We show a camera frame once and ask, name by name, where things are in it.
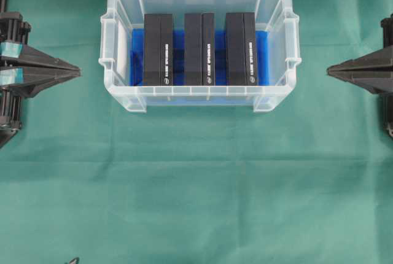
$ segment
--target green fabric backdrop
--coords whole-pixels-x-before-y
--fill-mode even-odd
[[[382,47],[392,0],[294,0],[296,89],[271,113],[131,114],[98,64],[106,0],[9,0],[83,77],[25,102],[0,153],[0,262],[392,263],[393,140],[325,69]]]

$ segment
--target small black object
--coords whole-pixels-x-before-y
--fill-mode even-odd
[[[385,126],[393,137],[393,15],[382,20],[381,26],[383,49],[331,66],[327,74],[381,95]]]
[[[78,264],[79,263],[79,258],[73,258],[70,262],[68,262],[68,264]]]
[[[258,85],[254,13],[228,13],[225,30],[227,84]]]
[[[202,85],[202,16],[184,15],[184,83]]]
[[[80,76],[80,69],[28,46],[31,26],[0,0],[0,148],[21,129],[24,98]]]
[[[171,14],[144,16],[144,86],[173,85],[173,18]]]
[[[202,14],[202,85],[216,84],[214,13]]]

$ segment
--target black box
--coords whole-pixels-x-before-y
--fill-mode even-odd
[[[228,13],[225,30],[227,85],[258,85],[254,13]]]
[[[253,12],[243,14],[244,50],[246,51],[247,85],[258,85],[257,42],[255,39],[255,15]]]
[[[184,85],[202,85],[202,16],[184,15]]]
[[[173,85],[173,19],[145,14],[143,86]]]
[[[161,86],[173,85],[173,19],[161,15]]]
[[[143,86],[160,85],[161,18],[155,14],[144,17]]]
[[[214,14],[202,14],[202,85],[216,84],[216,61],[214,46]]]

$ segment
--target blue foam insert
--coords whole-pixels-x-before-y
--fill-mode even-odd
[[[131,72],[130,85],[141,86],[143,78],[143,29],[134,29],[131,42]],[[257,58],[259,70],[259,85],[269,85],[268,69],[268,33],[257,31]],[[225,32],[216,31],[216,85],[227,84]],[[175,86],[184,84],[184,30],[173,32],[173,83]]]

